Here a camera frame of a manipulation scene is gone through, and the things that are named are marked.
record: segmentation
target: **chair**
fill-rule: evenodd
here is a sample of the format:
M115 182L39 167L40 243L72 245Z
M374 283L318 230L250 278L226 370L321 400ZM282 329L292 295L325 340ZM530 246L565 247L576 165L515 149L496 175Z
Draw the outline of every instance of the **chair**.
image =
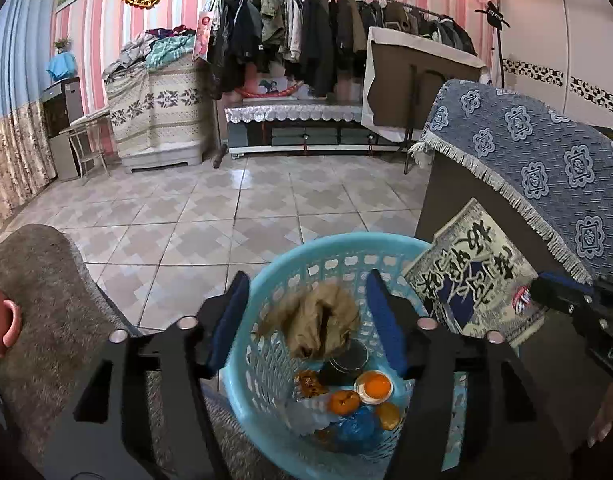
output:
M86 177L88 175L87 162L91 162L96 158L100 158L104 171L107 176L110 176L109 170L104 160L104 152L100 145L100 127L94 128L94 144L95 149L91 149L89 142L89 126L93 126L96 123L100 123L102 120L107 120L109 117L109 107L102 108L96 112L84 117L80 117L71 123L71 125L64 129L63 133L68 133L69 142L75 152L77 162L80 165L80 179L82 184L86 183ZM85 143L82 142L82 136L86 135Z

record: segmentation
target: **striped wallpaper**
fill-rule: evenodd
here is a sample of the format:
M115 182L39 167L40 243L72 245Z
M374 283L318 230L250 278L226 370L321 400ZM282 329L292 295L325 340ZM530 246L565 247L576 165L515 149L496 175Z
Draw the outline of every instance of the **striped wallpaper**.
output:
M152 9L138 9L121 0L77 0L54 16L51 38L71 38L77 60L84 113L106 105L102 71L118 56L124 43L148 28L195 28L206 0L161 0ZM476 0L408 0L409 3L453 16L471 35L475 50L490 65L492 29Z

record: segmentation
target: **paper with chinese characters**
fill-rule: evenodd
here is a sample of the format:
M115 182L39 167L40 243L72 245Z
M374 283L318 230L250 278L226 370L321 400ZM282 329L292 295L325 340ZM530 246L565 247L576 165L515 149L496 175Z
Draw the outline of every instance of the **paper with chinese characters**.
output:
M544 323L522 286L537 276L500 226L472 198L404 272L429 315L455 333L499 330L517 346Z

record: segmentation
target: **blue plastic basket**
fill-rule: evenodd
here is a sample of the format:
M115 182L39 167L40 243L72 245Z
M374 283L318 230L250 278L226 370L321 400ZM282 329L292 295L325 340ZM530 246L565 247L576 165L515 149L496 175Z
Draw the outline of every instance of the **blue plastic basket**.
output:
M281 333L269 338L254 335L257 323L292 289L318 282L337 282L352 292L362 322L358 338L371 352L371 365L389 376L371 313L365 302L365 280L378 269L392 294L408 298L420 314L424 309L401 272L429 244L415 238L383 233L349 233L320 238L289 251L266 267L251 283L251 294L224 370L224 384L237 420L253 443L279 467L301 480L381 479L397 443L399 428L385 431L373 452L351 456L324 450L291 432L280 405L303 368L289 356ZM394 399L408 405L414 381L396 380ZM464 420L465 378L456 374L456 415L447 443L444 467L457 465Z

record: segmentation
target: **gray patterned blanket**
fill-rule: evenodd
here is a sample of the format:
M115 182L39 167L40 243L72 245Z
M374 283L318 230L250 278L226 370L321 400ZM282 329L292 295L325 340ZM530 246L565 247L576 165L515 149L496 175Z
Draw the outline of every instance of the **gray patterned blanket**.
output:
M416 158L437 150L497 190L571 276L613 276L613 142L536 99L471 81L438 93Z

